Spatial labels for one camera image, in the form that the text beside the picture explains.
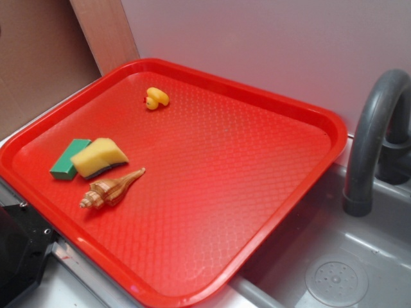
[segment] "yellow rubber duck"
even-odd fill
[[[150,87],[147,89],[147,97],[144,99],[144,102],[148,109],[155,110],[159,106],[159,103],[167,106],[170,98],[162,90]]]

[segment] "wooden panel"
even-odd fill
[[[0,1],[0,140],[101,77],[69,0]]]
[[[120,0],[70,0],[102,75],[139,58]]]

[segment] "sponge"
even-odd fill
[[[57,180],[72,180],[77,171],[70,158],[82,151],[90,143],[91,140],[88,139],[74,139],[51,168],[51,175]]]
[[[126,164],[128,158],[110,138],[97,138],[71,157],[71,162],[78,173],[88,180],[108,169]]]

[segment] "gray sink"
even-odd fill
[[[259,307],[411,307],[409,194],[376,180],[372,212],[352,217],[342,210],[344,177],[333,165],[232,286],[264,298]]]

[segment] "white wall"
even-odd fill
[[[122,0],[156,57],[334,110],[354,132],[385,70],[411,74],[409,0]]]

